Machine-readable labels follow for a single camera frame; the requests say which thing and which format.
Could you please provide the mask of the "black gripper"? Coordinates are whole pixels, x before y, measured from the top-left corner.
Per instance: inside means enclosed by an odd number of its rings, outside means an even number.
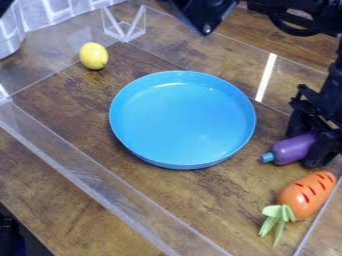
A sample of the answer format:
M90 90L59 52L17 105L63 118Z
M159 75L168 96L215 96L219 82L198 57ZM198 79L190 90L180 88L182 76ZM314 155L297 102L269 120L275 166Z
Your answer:
M298 93L289 102L293 107L286 136L315 133L317 140L303 159L307 168L325 167L342 154L342 132L330 130L329 122L342 130L342 63L333 63L329 76L319 92L305 84L298 85Z

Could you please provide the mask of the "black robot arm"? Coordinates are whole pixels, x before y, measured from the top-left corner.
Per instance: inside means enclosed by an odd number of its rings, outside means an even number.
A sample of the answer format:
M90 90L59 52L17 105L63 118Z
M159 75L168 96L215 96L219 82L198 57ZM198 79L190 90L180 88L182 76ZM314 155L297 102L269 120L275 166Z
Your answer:
M242 1L293 36L342 34L342 0L171 0L171 3L187 23L202 35L209 35ZM301 84L290 106L287 138L271 146L261 161L279 165L299 161L309 168L323 167L342 154L342 40L322 88L315 91Z

